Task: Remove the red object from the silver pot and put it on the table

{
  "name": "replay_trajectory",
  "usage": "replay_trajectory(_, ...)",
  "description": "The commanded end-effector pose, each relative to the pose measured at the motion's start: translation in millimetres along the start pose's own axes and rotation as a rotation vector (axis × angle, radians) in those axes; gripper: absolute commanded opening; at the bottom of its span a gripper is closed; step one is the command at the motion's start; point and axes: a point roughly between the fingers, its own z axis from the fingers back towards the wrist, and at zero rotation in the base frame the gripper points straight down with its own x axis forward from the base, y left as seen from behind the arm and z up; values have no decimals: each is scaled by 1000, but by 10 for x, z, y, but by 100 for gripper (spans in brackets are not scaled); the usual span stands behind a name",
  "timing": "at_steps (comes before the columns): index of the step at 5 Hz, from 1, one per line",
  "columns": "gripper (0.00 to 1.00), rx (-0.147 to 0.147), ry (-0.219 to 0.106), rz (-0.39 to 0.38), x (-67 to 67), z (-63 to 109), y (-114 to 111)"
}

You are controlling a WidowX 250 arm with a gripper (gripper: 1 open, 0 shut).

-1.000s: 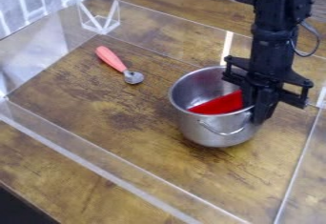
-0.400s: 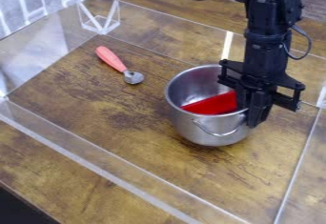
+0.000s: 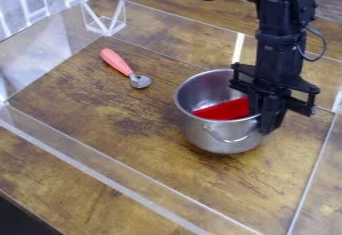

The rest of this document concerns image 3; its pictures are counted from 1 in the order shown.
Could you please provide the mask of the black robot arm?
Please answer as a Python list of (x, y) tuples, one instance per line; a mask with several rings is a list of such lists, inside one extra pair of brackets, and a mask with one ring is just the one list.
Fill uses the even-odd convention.
[(314, 31), (315, 0), (255, 0), (259, 27), (256, 63), (234, 63), (231, 88), (248, 96), (263, 134), (279, 128), (286, 112), (314, 113), (319, 88), (302, 77), (307, 34)]

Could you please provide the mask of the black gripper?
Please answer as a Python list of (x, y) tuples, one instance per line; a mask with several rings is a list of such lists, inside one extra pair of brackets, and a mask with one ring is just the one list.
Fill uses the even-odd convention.
[(262, 134), (270, 134), (280, 127), (287, 109), (304, 116), (314, 114), (315, 96), (320, 89), (300, 76), (272, 82), (255, 75), (256, 67), (252, 65), (236, 62), (231, 68), (230, 87), (247, 95), (250, 114), (260, 113)]

